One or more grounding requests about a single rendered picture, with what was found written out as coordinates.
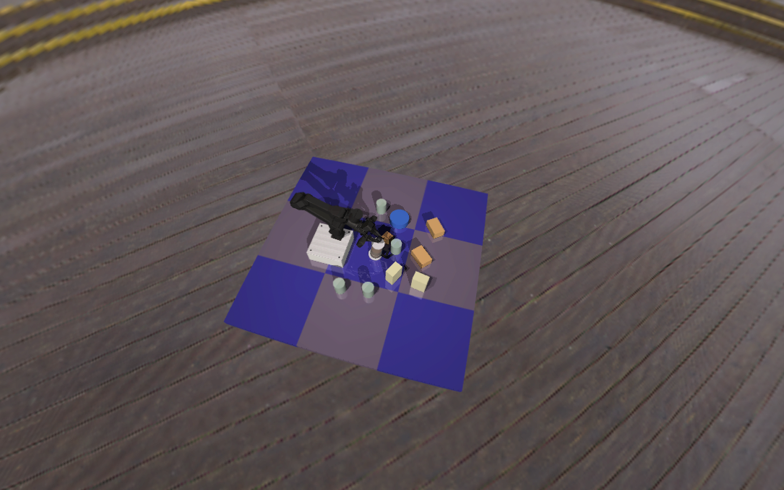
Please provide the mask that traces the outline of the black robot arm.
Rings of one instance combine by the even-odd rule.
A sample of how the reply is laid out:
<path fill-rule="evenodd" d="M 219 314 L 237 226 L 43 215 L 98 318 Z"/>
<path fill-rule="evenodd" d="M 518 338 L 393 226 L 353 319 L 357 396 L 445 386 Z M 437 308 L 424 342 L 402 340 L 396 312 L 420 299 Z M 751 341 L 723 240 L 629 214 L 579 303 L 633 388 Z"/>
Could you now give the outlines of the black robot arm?
<path fill-rule="evenodd" d="M 329 233 L 332 234 L 332 238 L 339 241 L 345 235 L 344 226 L 348 225 L 350 228 L 354 228 L 359 219 L 363 217 L 362 210 L 358 208 L 352 209 L 339 205 L 328 205 L 305 192 L 296 193 L 290 200 L 290 205 L 297 210 L 306 210 L 312 216 L 328 223 L 330 227 Z M 365 235 L 367 231 L 373 229 L 373 225 L 373 219 L 367 217 L 365 223 L 359 227 L 359 231 Z"/>

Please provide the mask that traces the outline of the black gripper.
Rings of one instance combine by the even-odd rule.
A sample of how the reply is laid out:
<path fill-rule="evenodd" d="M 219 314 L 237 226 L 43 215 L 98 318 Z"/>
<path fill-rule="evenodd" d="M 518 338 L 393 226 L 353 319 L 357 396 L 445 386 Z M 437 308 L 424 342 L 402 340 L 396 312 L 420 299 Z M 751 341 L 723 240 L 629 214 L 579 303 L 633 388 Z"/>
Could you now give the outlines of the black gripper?
<path fill-rule="evenodd" d="M 377 217 L 376 217 L 375 215 L 371 216 L 370 218 L 371 218 L 371 219 L 373 219 L 373 222 L 375 222 L 375 221 L 377 220 Z M 373 241 L 373 242 L 377 242 L 377 243 L 379 243 L 379 241 L 378 241 L 377 239 L 375 239 L 375 238 L 371 237 L 371 235 L 370 235 L 370 234 L 369 234 L 369 235 L 367 235 L 368 231 L 366 232 L 366 234 L 365 234 L 365 235 L 363 235 L 363 234 L 362 234 L 362 233 L 359 231 L 359 227 L 361 227 L 362 225 L 363 225 L 363 222 L 362 222 L 362 220 L 359 220 L 359 221 L 356 223 L 355 227 L 353 228 L 353 230 L 354 230 L 354 231 L 357 231 L 357 233 L 360 233 L 359 235 L 361 235 L 361 236 L 362 236 L 362 237 L 360 237 L 360 238 L 359 238 L 359 240 L 358 240 L 358 242 L 357 242 L 356 246 L 357 246 L 357 247 L 359 247 L 359 248 L 361 248 L 361 247 L 363 246 L 363 244 L 365 244 L 365 242 L 366 242 L 366 241 Z M 378 233 L 378 231 L 377 231 L 377 229 L 376 229 L 375 225 L 376 225 L 376 223 L 373 225 L 373 229 L 371 229 L 371 230 L 369 231 L 369 233 L 372 233 L 372 234 L 376 235 L 377 237 L 382 237 L 382 235 L 380 235 L 380 233 Z"/>

